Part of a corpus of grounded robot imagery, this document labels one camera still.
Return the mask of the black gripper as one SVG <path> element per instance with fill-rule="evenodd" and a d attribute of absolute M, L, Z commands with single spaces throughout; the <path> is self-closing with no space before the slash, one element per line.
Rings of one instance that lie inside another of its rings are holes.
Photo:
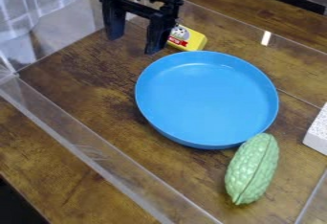
<path fill-rule="evenodd" d="M 114 40 L 124 35 L 126 12 L 149 20 L 144 54 L 158 52 L 176 25 L 182 0 L 101 0 L 106 38 Z"/>

